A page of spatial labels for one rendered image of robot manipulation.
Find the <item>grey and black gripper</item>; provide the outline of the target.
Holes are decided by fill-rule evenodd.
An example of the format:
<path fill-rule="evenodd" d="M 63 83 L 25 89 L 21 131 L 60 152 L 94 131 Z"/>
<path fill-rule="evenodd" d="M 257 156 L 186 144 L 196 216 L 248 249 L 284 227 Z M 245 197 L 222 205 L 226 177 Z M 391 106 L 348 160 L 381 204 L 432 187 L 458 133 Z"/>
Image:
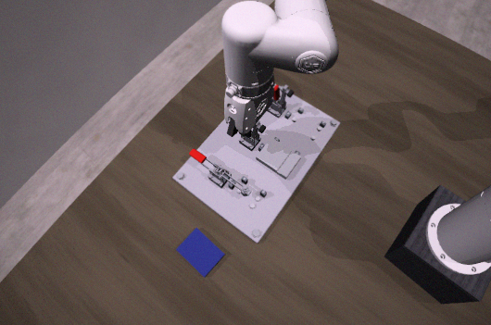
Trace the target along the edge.
<path fill-rule="evenodd" d="M 226 92 L 228 90 L 228 85 Z M 273 102 L 274 97 L 274 75 L 270 89 L 257 97 L 239 97 L 235 95 L 230 98 L 225 92 L 224 117 L 226 123 L 230 123 L 227 134 L 233 137 L 238 131 L 242 136 L 251 137 L 251 129 L 265 114 Z M 230 122 L 228 122 L 230 119 Z"/>

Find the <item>blue rectangular block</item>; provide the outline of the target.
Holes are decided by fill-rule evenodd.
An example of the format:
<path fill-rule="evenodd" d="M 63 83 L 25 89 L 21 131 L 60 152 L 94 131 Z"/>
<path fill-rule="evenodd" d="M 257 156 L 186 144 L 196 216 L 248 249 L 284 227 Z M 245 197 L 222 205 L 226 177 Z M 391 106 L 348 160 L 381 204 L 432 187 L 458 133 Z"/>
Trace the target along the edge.
<path fill-rule="evenodd" d="M 176 249 L 204 278 L 225 254 L 198 228 Z"/>

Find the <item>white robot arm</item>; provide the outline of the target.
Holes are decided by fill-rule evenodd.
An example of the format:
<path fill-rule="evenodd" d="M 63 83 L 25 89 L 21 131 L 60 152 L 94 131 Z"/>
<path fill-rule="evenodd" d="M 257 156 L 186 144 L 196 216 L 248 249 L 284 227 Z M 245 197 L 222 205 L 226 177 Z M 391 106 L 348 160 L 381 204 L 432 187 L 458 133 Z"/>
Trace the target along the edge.
<path fill-rule="evenodd" d="M 336 62 L 338 43 L 325 0 L 275 0 L 274 11 L 244 1 L 225 12 L 221 31 L 230 98 L 266 93 L 273 68 L 317 74 Z M 426 239 L 434 257 L 455 273 L 489 269 L 491 185 L 461 205 L 439 207 L 428 219 Z"/>

